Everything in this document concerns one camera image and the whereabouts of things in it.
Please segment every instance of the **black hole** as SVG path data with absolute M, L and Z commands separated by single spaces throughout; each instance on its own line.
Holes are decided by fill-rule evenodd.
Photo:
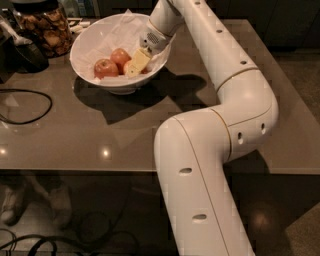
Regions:
M 189 174 L 192 172 L 191 168 L 183 168 L 180 170 L 180 174 Z
M 193 216 L 192 219 L 195 221 L 203 221 L 203 220 L 207 219 L 207 215 L 206 214 L 198 214 L 196 216 Z

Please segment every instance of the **jar lid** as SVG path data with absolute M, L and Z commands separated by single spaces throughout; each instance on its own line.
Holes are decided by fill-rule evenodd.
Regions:
M 43 2 L 52 2 L 52 0 L 10 0 L 10 2 L 15 4 L 36 4 Z
M 58 0 L 10 0 L 18 12 L 41 12 L 58 7 Z

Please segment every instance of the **black cable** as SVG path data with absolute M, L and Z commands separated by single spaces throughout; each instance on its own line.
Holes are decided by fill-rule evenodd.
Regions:
M 12 244 L 16 244 L 19 241 L 26 240 L 26 239 L 34 239 L 34 238 L 43 239 L 43 238 L 45 238 L 45 236 L 37 235 L 37 234 L 21 236 L 21 237 L 15 238 L 14 240 L 12 240 L 4 245 L 1 245 L 0 250 L 4 249 Z M 57 245 L 51 241 L 50 241 L 50 243 L 52 245 L 52 251 L 57 251 Z
M 88 241 L 88 240 L 85 240 L 84 238 L 83 238 L 83 233 L 84 232 L 81 232 L 81 230 L 82 230 L 82 226 L 84 225 L 84 223 L 85 223 L 85 221 L 87 220 L 87 219 L 89 219 L 91 216 L 97 216 L 97 215 L 101 215 L 102 217 L 104 217 L 105 219 L 107 219 L 108 217 L 107 217 L 107 215 L 104 213 L 104 212 L 100 212 L 100 211 L 94 211 L 94 212 L 89 212 L 89 213 L 87 213 L 84 217 L 82 217 L 80 220 L 79 220 L 79 222 L 77 223 L 77 226 L 76 226 L 76 236 L 77 236 L 77 238 L 78 238 L 78 240 L 79 240 L 79 242 L 81 243 L 81 244 L 91 244 L 92 242 L 95 242 L 96 240 L 93 240 L 93 241 Z
M 3 116 L 0 113 L 0 121 L 3 121 L 3 122 L 8 123 L 8 124 L 15 124 L 15 125 L 29 124 L 29 123 L 32 123 L 32 122 L 37 121 L 40 118 L 44 117 L 52 108 L 52 105 L 53 105 L 52 98 L 48 94 L 45 94 L 43 92 L 33 91 L 33 90 L 26 90 L 26 89 L 0 89 L 0 93 L 14 93 L 14 92 L 27 92 L 27 93 L 34 93 L 34 94 L 41 95 L 41 96 L 43 96 L 43 97 L 45 97 L 45 98 L 47 98 L 49 100 L 49 106 L 48 106 L 47 110 L 43 114 L 41 114 L 40 116 L 35 117 L 35 118 L 31 119 L 31 120 L 17 122 L 17 121 L 10 120 L 10 119 L 6 118 L 5 116 Z
M 15 240 L 15 239 L 17 238 L 16 235 L 15 235 L 15 233 L 13 233 L 13 232 L 12 232 L 11 230 L 9 230 L 9 229 L 1 228 L 0 231 L 5 231 L 5 232 L 10 233 L 10 235 L 11 235 L 11 241 L 13 241 L 13 240 Z M 10 248 L 9 248 L 9 251 L 13 251 L 13 250 L 16 248 L 16 244 L 17 244 L 17 243 L 12 243 L 11 246 L 10 246 Z
M 128 232 L 128 231 L 114 231 L 115 227 L 117 226 L 118 222 L 120 221 L 120 219 L 122 218 L 124 211 L 126 209 L 127 203 L 129 201 L 129 197 L 130 197 L 130 192 L 131 192 L 131 188 L 128 189 L 128 193 L 125 199 L 125 202 L 123 204 L 123 207 L 121 208 L 120 213 L 118 214 L 116 220 L 114 221 L 114 223 L 112 223 L 109 220 L 109 228 L 106 231 L 106 233 L 104 233 L 100 238 L 92 241 L 92 242 L 86 242 L 83 240 L 82 236 L 80 236 L 79 234 L 77 234 L 78 239 L 80 240 L 80 242 L 66 238 L 66 237 L 62 237 L 62 236 L 42 236 L 42 235 L 26 235 L 26 236 L 22 236 L 19 238 L 16 238 L 15 234 L 9 230 L 6 230 L 7 232 L 10 232 L 10 234 L 12 235 L 12 237 L 14 238 L 12 241 L 0 246 L 0 250 L 6 248 L 7 246 L 12 246 L 12 245 L 16 245 L 17 242 L 21 241 L 21 240 L 25 240 L 25 239 L 30 239 L 30 238 L 39 238 L 39 241 L 34 244 L 32 246 L 32 248 L 30 249 L 28 256 L 34 256 L 37 254 L 38 249 L 41 247 L 41 245 L 43 245 L 44 243 L 51 243 L 52 245 L 52 252 L 51 255 L 56 255 L 57 253 L 57 244 L 56 242 L 63 242 L 69 245 L 74 246 L 75 248 L 81 249 L 84 252 L 92 252 L 94 249 L 101 247 L 103 244 L 105 244 L 106 242 L 110 241 L 110 239 L 116 235 L 119 234 L 127 234 L 129 235 L 134 243 L 135 243 L 135 252 L 133 253 L 133 255 L 137 255 L 139 248 L 140 248 L 140 244 L 138 239 L 134 236 L 134 234 Z M 83 254 L 81 254 L 80 252 L 75 252 L 76 255 L 78 256 L 83 256 Z M 100 253 L 98 252 L 92 252 L 90 254 L 90 256 L 97 256 Z

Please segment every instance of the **white bowl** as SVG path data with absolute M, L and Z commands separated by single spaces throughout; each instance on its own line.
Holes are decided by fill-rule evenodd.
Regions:
M 153 65 L 151 71 L 147 74 L 140 74 L 139 76 L 133 78 L 129 78 L 124 75 L 120 75 L 118 77 L 105 77 L 101 80 L 94 78 L 93 67 L 95 62 L 101 58 L 101 54 L 103 54 L 105 58 L 109 58 L 112 50 L 115 48 L 121 47 L 126 49 L 128 44 L 132 44 L 132 42 L 134 42 L 136 46 L 131 47 L 133 52 L 129 51 L 129 54 L 132 56 L 134 51 L 139 47 L 140 33 L 134 33 L 132 37 L 127 37 L 125 40 L 122 40 L 121 35 L 116 35 L 116 37 L 119 37 L 115 38 L 117 42 L 116 45 L 114 42 L 109 42 L 108 40 L 106 41 L 106 38 L 110 37 L 109 32 L 114 28 L 117 28 L 116 26 L 119 24 L 121 24 L 121 31 L 126 31 L 126 26 L 132 25 L 130 24 L 131 21 L 129 21 L 127 24 L 122 22 L 121 19 L 124 17 L 124 15 L 133 15 L 132 18 L 135 20 L 135 22 L 138 22 L 138 24 L 140 22 L 142 25 L 146 24 L 149 19 L 149 16 L 137 13 L 118 14 L 101 19 L 93 23 L 76 38 L 70 52 L 71 65 L 78 76 L 91 84 L 99 86 L 115 94 L 130 94 L 136 91 L 142 85 L 148 83 L 166 64 L 171 50 L 170 45 L 168 45 L 167 48 L 161 53 L 160 58 L 154 57 L 152 61 L 155 59 L 154 62 L 156 65 Z M 143 26 L 137 27 L 138 30 L 143 30 Z

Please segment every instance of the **bowl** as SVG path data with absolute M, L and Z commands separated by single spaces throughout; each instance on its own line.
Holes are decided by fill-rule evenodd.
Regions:
M 114 94 L 130 94 L 148 83 L 166 64 L 170 44 L 160 54 L 154 56 L 147 68 L 146 74 L 129 78 L 94 77 L 94 64 L 101 58 L 109 58 L 115 48 L 124 48 L 130 56 L 139 48 L 139 36 L 149 19 L 148 15 L 124 13 L 101 19 L 84 30 L 74 41 L 70 62 L 73 70 L 83 80 L 99 86 Z

